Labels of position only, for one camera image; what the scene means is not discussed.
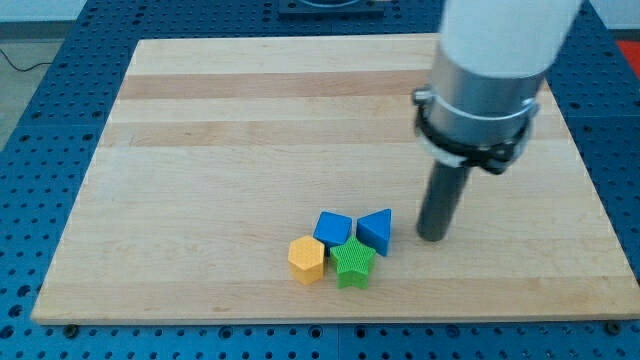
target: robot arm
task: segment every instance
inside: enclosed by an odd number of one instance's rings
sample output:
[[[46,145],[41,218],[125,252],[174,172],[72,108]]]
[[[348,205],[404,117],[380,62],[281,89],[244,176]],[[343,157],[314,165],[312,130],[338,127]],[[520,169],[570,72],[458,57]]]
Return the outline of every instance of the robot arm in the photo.
[[[472,167],[501,174],[524,150],[536,93],[580,0],[448,0],[416,134],[436,159],[417,230],[444,237]]]

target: blue triangular prism block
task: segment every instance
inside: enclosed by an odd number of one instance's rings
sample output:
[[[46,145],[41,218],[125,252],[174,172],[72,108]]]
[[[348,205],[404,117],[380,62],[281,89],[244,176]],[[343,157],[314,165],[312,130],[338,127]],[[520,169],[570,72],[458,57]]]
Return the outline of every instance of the blue triangular prism block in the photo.
[[[363,244],[387,256],[391,240],[391,209],[384,209],[358,219],[356,237]]]

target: black cable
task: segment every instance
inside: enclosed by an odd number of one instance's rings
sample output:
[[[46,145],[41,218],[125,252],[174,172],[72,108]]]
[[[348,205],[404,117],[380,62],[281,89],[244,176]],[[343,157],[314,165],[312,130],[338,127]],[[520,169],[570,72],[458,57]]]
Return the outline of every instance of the black cable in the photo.
[[[15,65],[11,62],[11,60],[9,60],[9,57],[8,57],[8,56],[7,56],[7,54],[4,52],[4,50],[0,49],[0,54],[2,54],[2,56],[4,57],[4,59],[5,59],[5,60],[7,60],[7,62],[9,63],[9,66],[11,66],[11,67],[13,68],[13,70],[15,70],[15,71],[19,71],[19,72],[28,72],[28,71],[31,71],[31,70],[33,70],[33,69],[37,68],[38,66],[42,66],[42,65],[51,65],[51,63],[50,63],[50,62],[41,62],[41,63],[37,63],[37,64],[35,64],[35,65],[33,65],[33,66],[30,66],[30,67],[28,67],[28,68],[26,68],[26,69],[21,69],[21,68],[19,68],[19,67],[15,66]]]

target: wooden cutting board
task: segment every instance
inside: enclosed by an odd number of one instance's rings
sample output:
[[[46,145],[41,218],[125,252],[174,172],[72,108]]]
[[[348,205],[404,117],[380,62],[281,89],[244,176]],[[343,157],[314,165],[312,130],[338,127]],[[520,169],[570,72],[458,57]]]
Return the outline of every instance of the wooden cutting board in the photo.
[[[414,231],[432,158],[410,93],[436,35],[144,40],[33,318],[42,324],[634,318],[640,290],[549,89],[524,156]],[[322,210],[393,209],[370,288],[287,265]]]

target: blue pegboard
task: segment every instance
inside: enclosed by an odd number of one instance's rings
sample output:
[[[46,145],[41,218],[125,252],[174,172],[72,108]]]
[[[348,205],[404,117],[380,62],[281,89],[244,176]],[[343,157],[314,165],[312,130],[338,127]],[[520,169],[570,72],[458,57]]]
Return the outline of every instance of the blue pegboard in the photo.
[[[81,327],[74,339],[62,327],[31,322],[139,39],[434,32],[442,11],[441,1],[395,0],[384,3],[382,17],[278,19],[276,6],[269,0],[87,2],[0,153],[1,359],[640,358],[640,321],[608,332],[605,322]],[[639,84],[588,3],[548,80],[639,275]]]

